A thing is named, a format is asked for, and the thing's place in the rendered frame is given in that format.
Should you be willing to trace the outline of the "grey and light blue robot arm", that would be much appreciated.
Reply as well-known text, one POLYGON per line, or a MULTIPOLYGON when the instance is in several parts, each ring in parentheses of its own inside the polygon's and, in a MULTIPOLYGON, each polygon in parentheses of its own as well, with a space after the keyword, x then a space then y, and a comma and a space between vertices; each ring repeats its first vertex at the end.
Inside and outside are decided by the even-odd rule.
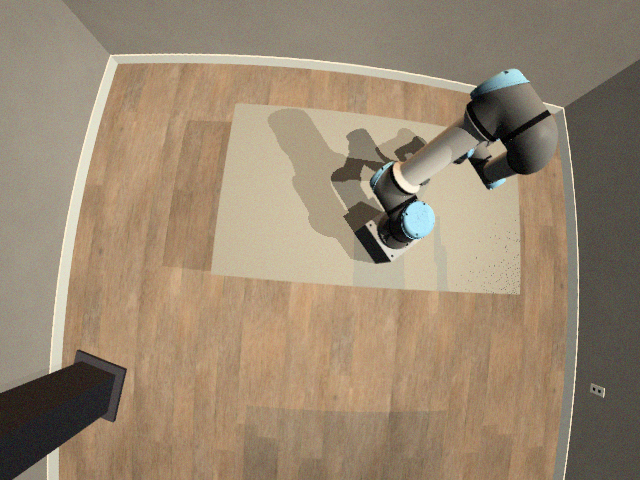
POLYGON ((558 143, 555 119, 519 70, 490 77, 470 96, 463 116, 405 162, 389 162, 370 179, 387 213, 378 224, 387 247, 405 248, 431 232, 433 210, 415 193, 458 158, 468 158, 488 190, 504 178, 538 172, 552 159, 558 143), (499 139, 508 152, 493 159, 486 147, 499 139))

